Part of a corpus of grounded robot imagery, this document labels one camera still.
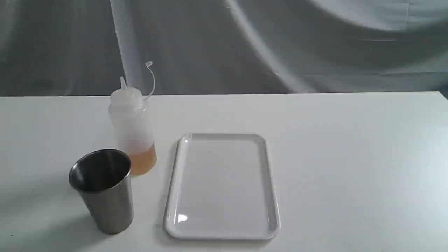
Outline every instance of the bottle cap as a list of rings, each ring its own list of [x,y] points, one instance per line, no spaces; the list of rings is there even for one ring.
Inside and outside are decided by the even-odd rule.
[[[142,92],[134,87],[127,87],[125,79],[121,80],[121,89],[115,90],[111,94],[111,104],[109,110],[112,113],[136,113],[144,109]]]

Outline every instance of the bottle nozzle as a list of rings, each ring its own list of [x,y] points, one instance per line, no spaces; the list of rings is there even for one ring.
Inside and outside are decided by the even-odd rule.
[[[126,85],[125,78],[123,76],[120,77],[121,89],[128,90],[128,86]]]

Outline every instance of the tray rim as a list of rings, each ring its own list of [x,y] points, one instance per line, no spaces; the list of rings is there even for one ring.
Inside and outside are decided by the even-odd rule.
[[[175,180],[175,177],[179,176],[178,173],[180,172],[179,171],[180,164],[179,164],[178,154],[179,154],[179,150],[181,149],[181,146],[182,146],[182,143],[184,142],[184,140],[188,139],[188,138],[192,138],[194,135],[253,136],[253,137],[258,138],[261,141],[261,143],[264,146],[265,151],[266,151],[267,170],[268,170],[270,182],[271,182],[271,186],[269,187],[269,189],[271,191],[272,199],[274,201],[274,209],[275,209],[274,214],[276,217],[276,228],[275,229],[268,232],[266,235],[260,235],[260,236],[236,235],[236,236],[220,237],[220,236],[212,236],[212,235],[211,236],[186,235],[186,234],[183,234],[182,232],[179,232],[179,230],[177,230],[176,228],[174,228],[174,225],[171,224],[172,217],[169,215],[169,213],[170,213],[170,209],[175,207],[175,203],[176,203],[176,201],[172,198],[172,195],[174,193],[174,190],[177,189],[177,187],[180,185],[180,183],[178,183],[177,185],[174,185],[174,183],[173,183]],[[167,198],[167,203],[166,203],[166,208],[165,208],[165,216],[164,216],[164,227],[165,227],[166,232],[174,238],[185,239],[185,240],[248,240],[248,241],[249,240],[260,240],[260,241],[263,241],[263,240],[270,240],[270,239],[276,237],[280,230],[280,213],[279,213],[277,193],[276,193],[276,189],[275,189],[274,178],[273,178],[273,174],[272,174],[270,160],[271,159],[269,157],[269,150],[268,150],[268,144],[267,144],[266,139],[256,133],[210,133],[210,132],[200,133],[200,132],[195,132],[195,133],[184,134],[177,142],[176,155],[175,155],[174,165],[172,168],[169,193],[168,193],[168,198]]]

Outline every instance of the cup rim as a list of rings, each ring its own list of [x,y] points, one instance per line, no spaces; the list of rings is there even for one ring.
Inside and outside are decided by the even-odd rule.
[[[113,152],[116,152],[116,153],[119,153],[119,154],[123,155],[127,159],[127,161],[129,162],[129,170],[126,173],[126,175],[118,183],[116,183],[112,187],[106,188],[106,189],[101,190],[101,191],[83,191],[83,190],[77,188],[76,186],[74,186],[73,183],[72,183],[72,172],[74,171],[76,165],[79,164],[84,159],[86,159],[86,158],[88,158],[88,157],[90,157],[92,155],[95,155],[95,154],[97,154],[99,152],[103,152],[103,151],[113,151]],[[96,151],[93,151],[93,152],[90,152],[90,153],[84,155],[83,157],[78,159],[78,161],[76,161],[73,164],[73,166],[72,166],[72,168],[70,169],[70,172],[69,172],[69,183],[70,183],[70,185],[72,186],[73,189],[75,189],[76,191],[78,191],[80,193],[84,193],[84,194],[99,194],[99,193],[102,193],[102,192],[105,192],[105,191],[109,191],[109,190],[115,188],[116,186],[118,186],[119,184],[121,184],[121,182],[123,182],[123,180],[125,180],[127,177],[129,177],[130,173],[131,173],[131,159],[129,158],[129,156],[126,153],[124,153],[124,152],[122,152],[120,150],[117,150],[117,149],[100,149],[100,150],[96,150]]]

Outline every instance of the white tray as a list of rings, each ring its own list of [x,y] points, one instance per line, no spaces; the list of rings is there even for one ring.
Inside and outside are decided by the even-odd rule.
[[[264,138],[250,134],[182,137],[165,227],[179,239],[273,238],[280,221]]]

